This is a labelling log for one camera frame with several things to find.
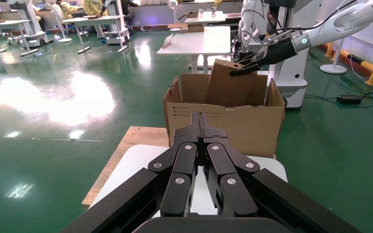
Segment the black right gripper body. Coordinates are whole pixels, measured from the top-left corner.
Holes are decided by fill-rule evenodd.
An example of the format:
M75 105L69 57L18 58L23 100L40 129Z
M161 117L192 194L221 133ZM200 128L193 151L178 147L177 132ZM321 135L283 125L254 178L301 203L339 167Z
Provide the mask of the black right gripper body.
M298 54L292 37L286 37L276 43L267 46L266 50L257 53L251 58L251 62L259 66L273 65Z

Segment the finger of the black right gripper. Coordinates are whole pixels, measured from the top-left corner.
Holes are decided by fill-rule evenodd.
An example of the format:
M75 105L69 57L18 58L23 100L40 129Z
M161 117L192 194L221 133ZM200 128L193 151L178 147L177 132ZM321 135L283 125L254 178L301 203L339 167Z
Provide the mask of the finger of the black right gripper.
M251 58L254 56L254 53L241 53L237 58L239 64L248 64L251 62Z
M235 76L247 75L247 74L250 74L252 72L258 71L259 69L260 69L259 64L248 63L247 65L245 65L244 67L242 67L238 70L231 71L229 74L230 74L231 77L235 77Z

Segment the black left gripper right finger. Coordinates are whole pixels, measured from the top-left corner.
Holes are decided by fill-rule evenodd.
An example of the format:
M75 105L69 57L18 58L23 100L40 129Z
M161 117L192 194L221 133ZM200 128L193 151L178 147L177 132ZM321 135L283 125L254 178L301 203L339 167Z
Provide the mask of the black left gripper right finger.
M211 127L201 113L203 170L220 216L256 216L258 207L246 185L259 164L232 148L226 131Z

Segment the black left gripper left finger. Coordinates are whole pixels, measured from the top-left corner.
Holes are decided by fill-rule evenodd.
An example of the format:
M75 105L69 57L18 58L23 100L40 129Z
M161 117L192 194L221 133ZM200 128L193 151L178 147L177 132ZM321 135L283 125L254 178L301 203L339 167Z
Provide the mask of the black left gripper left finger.
M187 216L189 213L200 138L200 117L192 113L191 124L175 131L172 146L149 162L148 169L158 175L155 189L160 216Z

